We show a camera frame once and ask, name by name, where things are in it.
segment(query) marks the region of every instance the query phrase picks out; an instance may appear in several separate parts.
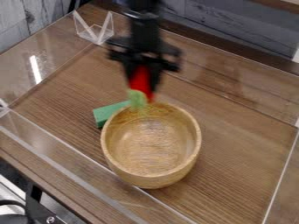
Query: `wooden bowl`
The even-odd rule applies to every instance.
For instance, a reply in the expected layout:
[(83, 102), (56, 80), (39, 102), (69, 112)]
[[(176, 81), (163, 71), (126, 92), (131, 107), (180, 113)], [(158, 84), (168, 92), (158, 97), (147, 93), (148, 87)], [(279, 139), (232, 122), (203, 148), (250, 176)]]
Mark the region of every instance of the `wooden bowl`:
[(162, 188), (190, 172), (202, 147), (196, 120), (182, 108), (155, 103), (146, 109), (122, 108), (102, 132), (107, 163), (132, 186)]

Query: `red object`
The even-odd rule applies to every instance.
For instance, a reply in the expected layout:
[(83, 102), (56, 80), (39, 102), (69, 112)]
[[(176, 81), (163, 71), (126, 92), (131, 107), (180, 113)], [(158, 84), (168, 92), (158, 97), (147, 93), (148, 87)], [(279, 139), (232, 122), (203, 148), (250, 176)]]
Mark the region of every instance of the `red object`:
[(154, 100), (154, 92), (151, 90), (150, 75), (147, 66), (139, 66), (130, 80), (130, 87), (134, 90), (142, 91), (146, 94), (147, 100), (151, 102)]

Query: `wooden table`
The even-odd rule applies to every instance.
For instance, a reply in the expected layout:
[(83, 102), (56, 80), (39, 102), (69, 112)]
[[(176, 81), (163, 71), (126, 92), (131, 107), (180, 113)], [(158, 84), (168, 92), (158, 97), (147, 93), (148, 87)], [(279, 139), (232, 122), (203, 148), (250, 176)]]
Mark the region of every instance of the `wooden table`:
[[(80, 14), (98, 23), (107, 11), (88, 4)], [(124, 17), (114, 19), (116, 33), (127, 33)], [(76, 36), (71, 16), (0, 56), (0, 97), (11, 108), (0, 118), (0, 156), (88, 222), (262, 223), (290, 151), (298, 151), (298, 77), (163, 35), (184, 57), (182, 72), (163, 77), (158, 100), (187, 109), (203, 134), (187, 178), (142, 191), (108, 170), (92, 109), (127, 98), (126, 78), (106, 47)], [(280, 198), (275, 204), (287, 204)], [(278, 223), (292, 223), (287, 219)]]

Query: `green object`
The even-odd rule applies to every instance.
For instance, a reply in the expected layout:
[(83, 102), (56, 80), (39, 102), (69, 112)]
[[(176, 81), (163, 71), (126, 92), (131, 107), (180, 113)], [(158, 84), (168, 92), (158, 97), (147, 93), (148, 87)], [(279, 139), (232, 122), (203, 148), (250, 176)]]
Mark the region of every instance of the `green object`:
[(94, 116), (95, 116), (96, 125), (99, 128), (103, 128), (108, 118), (127, 105), (130, 105), (130, 101), (122, 101), (103, 108), (94, 109)]
[(147, 105), (146, 94), (138, 90), (128, 90), (128, 98), (132, 109), (143, 109)]

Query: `bowl rim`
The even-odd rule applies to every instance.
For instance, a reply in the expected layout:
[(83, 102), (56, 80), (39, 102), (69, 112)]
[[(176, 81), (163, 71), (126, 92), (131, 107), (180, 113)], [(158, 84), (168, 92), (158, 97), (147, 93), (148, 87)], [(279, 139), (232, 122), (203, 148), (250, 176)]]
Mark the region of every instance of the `bowl rim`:
[(191, 119), (191, 123), (194, 125), (195, 128), (195, 132), (196, 132), (196, 141), (195, 141), (195, 147), (194, 147), (194, 151), (191, 153), (191, 155), (188, 156), (187, 160), (178, 165), (175, 168), (172, 168), (170, 171), (164, 171), (160, 172), (158, 174), (147, 174), (147, 175), (138, 175), (135, 173), (132, 173), (131, 171), (127, 170), (127, 168), (114, 159), (114, 157), (111, 156), (110, 152), (108, 152), (108, 147), (107, 147), (107, 141), (106, 141), (106, 136), (107, 136), (107, 129), (108, 129), (108, 125), (111, 124), (112, 120), (115, 119), (115, 117), (126, 110), (130, 108), (130, 106), (124, 106), (107, 120), (107, 123), (104, 125), (104, 128), (102, 130), (102, 135), (100, 135), (100, 144), (102, 144), (102, 150), (104, 152), (104, 156), (108, 159), (108, 162), (119, 169), (122, 170), (122, 172), (130, 174), (131, 176), (139, 177), (139, 178), (160, 178), (164, 176), (170, 176), (175, 173), (178, 173), (180, 170), (183, 170), (190, 163), (194, 161), (194, 159), (199, 156), (200, 153), (200, 148), (202, 148), (202, 128), (200, 125), (198, 123), (198, 120), (194, 118), (194, 116), (191, 115), (190, 112), (187, 112), (186, 109), (180, 108), (179, 106), (175, 106), (171, 103), (166, 103), (166, 102), (156, 102), (155, 104), (163, 104), (167, 105), (178, 110), (180, 110), (180, 112)]

